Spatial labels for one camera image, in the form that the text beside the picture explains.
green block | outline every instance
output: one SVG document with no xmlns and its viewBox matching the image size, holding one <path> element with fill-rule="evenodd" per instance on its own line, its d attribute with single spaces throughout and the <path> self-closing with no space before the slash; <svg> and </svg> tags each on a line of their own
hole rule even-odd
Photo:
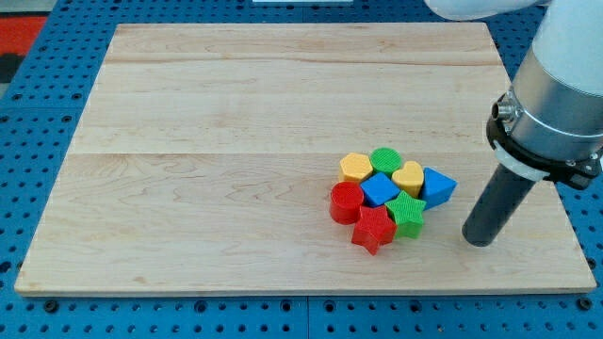
<svg viewBox="0 0 603 339">
<path fill-rule="evenodd" d="M 370 164 L 375 173 L 382 172 L 391 178 L 392 173 L 402 166 L 402 157 L 396 150 L 381 147 L 370 155 Z"/>
<path fill-rule="evenodd" d="M 426 203 L 411 197 L 408 193 L 401 191 L 393 201 L 385 203 L 389 216 L 398 225 L 396 238 L 407 236 L 417 239 L 423 229 L 423 210 Z"/>
</svg>

blue pegboard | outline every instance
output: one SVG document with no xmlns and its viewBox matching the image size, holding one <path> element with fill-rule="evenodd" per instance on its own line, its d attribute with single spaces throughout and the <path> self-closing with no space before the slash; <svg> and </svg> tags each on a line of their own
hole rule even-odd
<svg viewBox="0 0 603 339">
<path fill-rule="evenodd" d="M 485 21 L 510 76 L 543 14 L 530 8 Z M 422 0 L 310 8 L 252 7 L 248 0 L 59 0 L 0 100 L 0 337 L 601 337 L 600 288 L 586 296 L 57 299 L 53 313 L 44 311 L 52 309 L 48 300 L 13 291 L 116 24 L 440 21 Z M 603 178 L 582 192 L 558 191 L 600 281 Z"/>
</svg>

yellow hexagon block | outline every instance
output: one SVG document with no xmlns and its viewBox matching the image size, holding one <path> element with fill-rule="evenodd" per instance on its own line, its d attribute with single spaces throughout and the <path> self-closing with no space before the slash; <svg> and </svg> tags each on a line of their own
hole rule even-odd
<svg viewBox="0 0 603 339">
<path fill-rule="evenodd" d="M 366 154 L 350 153 L 339 161 L 339 182 L 362 183 L 373 172 Z"/>
<path fill-rule="evenodd" d="M 411 197 L 417 199 L 423 187 L 423 168 L 416 161 L 407 161 L 401 169 L 392 174 L 392 181 L 399 189 L 405 191 Z"/>
</svg>

red block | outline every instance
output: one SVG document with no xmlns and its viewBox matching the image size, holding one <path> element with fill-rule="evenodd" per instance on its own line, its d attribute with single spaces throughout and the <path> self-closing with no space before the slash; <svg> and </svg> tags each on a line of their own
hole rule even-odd
<svg viewBox="0 0 603 339">
<path fill-rule="evenodd" d="M 359 211 L 365 193 L 358 183 L 341 182 L 331 191 L 331 218 L 344 225 L 350 225 L 359 218 Z"/>
<path fill-rule="evenodd" d="M 364 246 L 372 255 L 377 254 L 381 245 L 394 240 L 398 226 L 387 215 L 387 208 L 360 207 L 360 219 L 356 222 L 351 243 Z"/>
</svg>

toy block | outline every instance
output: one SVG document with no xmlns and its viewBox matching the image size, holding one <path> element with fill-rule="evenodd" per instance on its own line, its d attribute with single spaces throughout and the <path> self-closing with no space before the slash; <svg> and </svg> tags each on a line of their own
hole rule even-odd
<svg viewBox="0 0 603 339">
<path fill-rule="evenodd" d="M 373 172 L 366 154 L 349 153 L 339 161 L 339 182 L 362 183 Z"/>
<path fill-rule="evenodd" d="M 396 150 L 381 147 L 370 155 L 370 163 L 375 172 L 381 172 L 391 178 L 392 173 L 402 165 L 402 157 Z"/>
<path fill-rule="evenodd" d="M 387 215 L 385 206 L 377 208 L 360 207 L 360 219 L 356 222 L 351 243 L 364 246 L 372 255 L 377 254 L 381 245 L 394 240 L 397 226 Z"/>
<path fill-rule="evenodd" d="M 386 202 L 385 207 L 389 216 L 398 225 L 396 238 L 408 236 L 417 239 L 423 229 L 423 210 L 426 203 L 411 197 L 405 191 L 401 191 L 397 198 Z"/>
<path fill-rule="evenodd" d="M 360 206 L 365 193 L 360 185 L 351 182 L 338 183 L 331 191 L 331 218 L 343 225 L 350 225 L 360 217 Z"/>
<path fill-rule="evenodd" d="M 401 169 L 392 174 L 394 184 L 415 199 L 421 192 L 424 178 L 423 168 L 416 161 L 405 162 Z"/>
<path fill-rule="evenodd" d="M 456 181 L 435 169 L 425 168 L 423 172 L 425 182 L 423 183 L 419 197 L 427 203 L 425 210 L 447 202 L 456 187 Z"/>
<path fill-rule="evenodd" d="M 385 174 L 377 173 L 360 184 L 365 192 L 365 204 L 378 207 L 399 195 L 399 188 Z"/>
</svg>

